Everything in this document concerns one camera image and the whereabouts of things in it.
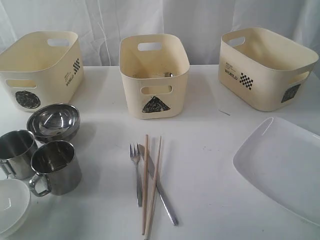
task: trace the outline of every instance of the white rectangular plate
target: white rectangular plate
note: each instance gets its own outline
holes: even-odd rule
[[[270,117],[240,147],[233,165],[269,198],[320,226],[320,136]]]

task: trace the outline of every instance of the butter knife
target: butter knife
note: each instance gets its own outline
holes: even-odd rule
[[[145,147],[141,144],[139,144],[138,146],[139,146],[140,153],[141,153],[141,156],[144,161],[145,160]],[[150,155],[148,155],[148,172],[149,172],[150,176],[153,178],[154,174],[155,174],[155,165],[154,165],[154,162],[152,161]],[[179,225],[179,222],[178,222],[178,219],[175,215],[175,212],[174,212],[172,206],[170,205],[169,199],[166,196],[166,193],[165,193],[159,179],[157,179],[157,181],[156,181],[156,188],[160,194],[161,201],[163,202],[164,208],[165,208],[166,212],[168,213],[168,216],[169,216],[171,222],[173,223],[174,226]]]

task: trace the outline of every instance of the white tablecloth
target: white tablecloth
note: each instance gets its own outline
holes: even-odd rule
[[[151,239],[319,239],[319,228],[266,197],[233,166],[236,151],[267,117],[320,134],[320,81],[314,74],[293,104],[261,112],[219,83],[217,65],[194,65],[183,112],[139,120],[128,114],[118,67],[84,70],[70,102],[81,116],[72,143],[82,180],[63,196],[32,196],[27,221],[11,240],[143,239],[129,143],[143,144],[146,133],[153,159],[163,137],[160,179],[180,222],[171,224],[158,196]],[[17,110],[2,88],[0,102],[0,134],[25,129],[31,113]]]

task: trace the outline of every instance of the black circle sticker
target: black circle sticker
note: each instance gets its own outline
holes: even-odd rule
[[[27,109],[36,109],[41,104],[37,95],[29,91],[17,91],[15,99],[18,104]]]

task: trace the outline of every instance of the mug handle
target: mug handle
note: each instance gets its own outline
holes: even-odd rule
[[[9,177],[9,175],[12,175],[14,178],[16,176],[16,172],[14,171],[13,167],[11,164],[6,160],[6,161],[1,161],[0,160],[0,167],[2,168],[2,171],[6,175],[6,178]]]
[[[43,190],[42,192],[37,192],[37,190],[36,190],[36,184],[37,184],[37,182],[39,182],[39,180],[40,180],[42,177],[44,177],[43,174],[36,173],[36,174],[30,179],[30,181],[29,181],[29,189],[30,189],[30,191],[31,191],[34,195],[36,195],[37,197],[43,197],[43,196],[51,193],[51,186],[50,186],[49,181],[48,181],[47,178],[45,178],[45,180],[46,180],[46,184],[47,184],[47,188],[48,188],[48,189]]]

